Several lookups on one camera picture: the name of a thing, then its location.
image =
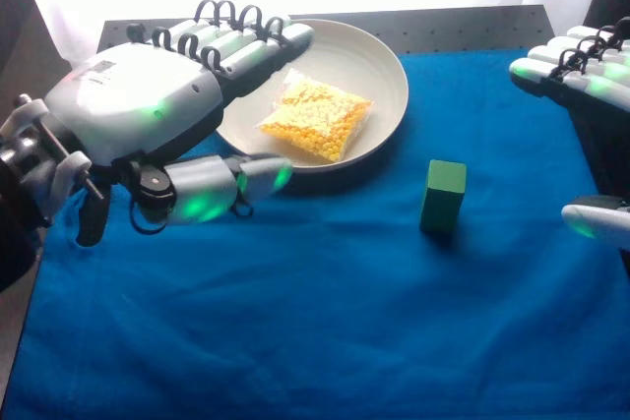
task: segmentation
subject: gray floor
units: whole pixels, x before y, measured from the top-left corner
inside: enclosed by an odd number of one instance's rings
[[[13,52],[0,73],[0,123],[13,110],[13,99],[20,93],[33,98],[45,94],[68,72],[70,65],[59,57],[48,30],[36,7],[32,7]],[[0,294],[0,405],[27,306],[31,297],[35,265],[27,275]]]

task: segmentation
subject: plate rim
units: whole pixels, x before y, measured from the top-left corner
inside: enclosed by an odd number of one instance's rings
[[[323,20],[323,19],[299,19],[299,20],[295,21],[296,24],[304,23],[306,25],[308,25],[311,22],[314,22],[315,24],[335,24],[337,26],[342,26],[342,27],[350,29],[350,30],[356,30],[356,32],[358,34],[368,35],[371,40],[375,40],[376,42],[380,43],[385,48],[387,53],[389,55],[391,55],[391,57],[394,58],[394,60],[395,60],[395,62],[397,64],[397,67],[399,68],[399,72],[402,74],[402,77],[405,80],[405,107],[403,108],[403,113],[401,114],[401,118],[399,119],[399,121],[394,126],[394,129],[392,130],[392,133],[390,133],[387,137],[385,137],[385,139],[383,139],[383,141],[381,143],[379,143],[377,146],[375,146],[370,151],[367,151],[364,154],[362,154],[360,156],[356,156],[356,157],[354,157],[352,159],[342,160],[340,162],[330,162],[330,163],[327,163],[327,164],[321,164],[321,165],[317,165],[317,166],[308,166],[308,167],[294,165],[293,166],[293,173],[295,173],[295,174],[318,174],[318,173],[322,173],[322,172],[330,172],[330,171],[334,171],[336,169],[342,169],[344,167],[348,167],[351,164],[355,164],[356,162],[361,161],[362,159],[365,159],[367,156],[369,156],[370,154],[372,154],[375,151],[379,150],[383,145],[385,145],[385,143],[387,143],[387,141],[392,137],[392,135],[394,135],[396,133],[398,128],[401,126],[401,123],[403,122],[403,119],[405,118],[405,114],[407,113],[407,108],[409,107],[409,102],[410,102],[410,83],[409,83],[409,80],[407,78],[407,74],[405,73],[405,68],[403,67],[403,63],[401,63],[401,60],[396,55],[396,53],[394,51],[392,51],[392,48],[390,48],[387,44],[385,44],[383,41],[381,41],[379,38],[377,38],[373,34],[367,32],[365,30],[362,30],[362,29],[360,29],[358,27],[355,27],[353,25],[345,24],[343,22],[336,22],[334,20]],[[223,133],[221,132],[221,126],[219,126],[217,128],[217,133],[219,134],[219,136],[233,150],[236,150],[237,152],[239,152],[239,153],[241,153],[243,155],[247,155],[246,152],[241,150],[239,147],[233,145],[223,135]]]

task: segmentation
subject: green rectangular block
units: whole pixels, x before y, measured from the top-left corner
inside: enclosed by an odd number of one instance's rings
[[[455,230],[465,190],[465,164],[431,159],[422,199],[420,228],[441,233]]]

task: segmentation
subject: gray metal panel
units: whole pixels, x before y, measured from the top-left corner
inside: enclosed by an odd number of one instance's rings
[[[541,5],[467,9],[403,10],[352,14],[293,16],[325,19],[353,25],[378,36],[397,54],[492,49],[531,49],[554,37]],[[105,22],[98,51],[127,40],[132,23],[170,28],[178,20],[117,20]]]

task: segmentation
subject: block top face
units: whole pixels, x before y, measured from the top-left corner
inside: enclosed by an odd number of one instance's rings
[[[463,194],[466,190],[466,165],[460,162],[431,159],[427,187]]]

